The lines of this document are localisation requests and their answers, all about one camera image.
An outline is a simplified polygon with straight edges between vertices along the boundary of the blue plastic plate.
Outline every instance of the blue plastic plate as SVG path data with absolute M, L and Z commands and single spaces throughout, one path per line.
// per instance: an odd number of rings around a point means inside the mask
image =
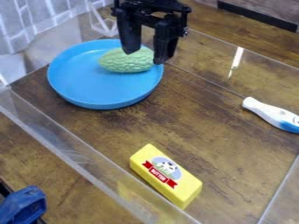
M 120 109 L 141 101 L 163 78 L 164 66 L 141 73 L 113 73 L 99 58 L 120 47 L 119 39 L 103 39 L 75 45 L 52 61 L 48 82 L 58 95 L 87 109 Z

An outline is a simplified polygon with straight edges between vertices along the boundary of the yellow butter box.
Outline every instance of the yellow butter box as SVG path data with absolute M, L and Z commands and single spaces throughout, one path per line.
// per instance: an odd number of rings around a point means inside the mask
M 201 191 L 201 182 L 151 144 L 129 158 L 129 167 L 180 209 Z

